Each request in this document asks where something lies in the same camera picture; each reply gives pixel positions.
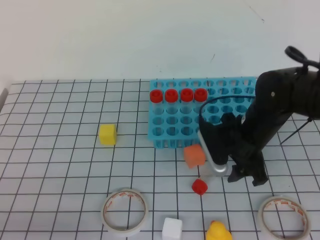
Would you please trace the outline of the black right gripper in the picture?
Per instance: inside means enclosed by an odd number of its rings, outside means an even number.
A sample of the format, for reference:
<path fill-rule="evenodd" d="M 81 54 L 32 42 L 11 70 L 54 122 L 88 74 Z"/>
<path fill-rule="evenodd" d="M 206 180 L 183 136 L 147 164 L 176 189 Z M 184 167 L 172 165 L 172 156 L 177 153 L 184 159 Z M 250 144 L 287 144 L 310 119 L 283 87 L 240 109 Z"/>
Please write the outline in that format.
<path fill-rule="evenodd" d="M 235 165 L 227 178 L 234 183 L 243 175 L 252 175 L 253 186 L 261 186 L 267 182 L 262 157 L 262 143 L 241 123 L 241 117 L 232 113 L 222 115 L 221 124 L 214 125 L 199 115 L 199 130 L 207 144 L 213 161 L 218 165 L 225 165 L 231 157 Z"/>

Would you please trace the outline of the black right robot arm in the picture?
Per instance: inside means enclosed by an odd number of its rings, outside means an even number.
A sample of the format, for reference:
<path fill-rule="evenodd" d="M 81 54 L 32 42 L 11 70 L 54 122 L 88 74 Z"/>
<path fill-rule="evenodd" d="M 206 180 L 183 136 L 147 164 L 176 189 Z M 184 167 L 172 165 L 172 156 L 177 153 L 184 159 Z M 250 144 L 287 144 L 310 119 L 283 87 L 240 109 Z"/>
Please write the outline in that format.
<path fill-rule="evenodd" d="M 255 98 L 243 116 L 224 113 L 213 125 L 199 116 L 199 130 L 213 163 L 235 164 L 228 182 L 253 177 L 252 184 L 268 181 L 263 148 L 293 114 L 320 118 L 320 73 L 293 67 L 262 73 L 255 85 Z"/>

